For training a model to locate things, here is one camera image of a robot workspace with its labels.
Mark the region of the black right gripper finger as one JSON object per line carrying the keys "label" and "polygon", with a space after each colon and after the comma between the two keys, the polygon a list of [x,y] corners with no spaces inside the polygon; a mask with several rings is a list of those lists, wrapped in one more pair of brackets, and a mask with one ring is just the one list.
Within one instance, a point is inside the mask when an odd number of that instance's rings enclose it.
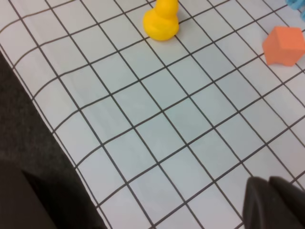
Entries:
{"label": "black right gripper finger", "polygon": [[305,192],[281,177],[247,180],[243,221],[246,229],[303,229]]}

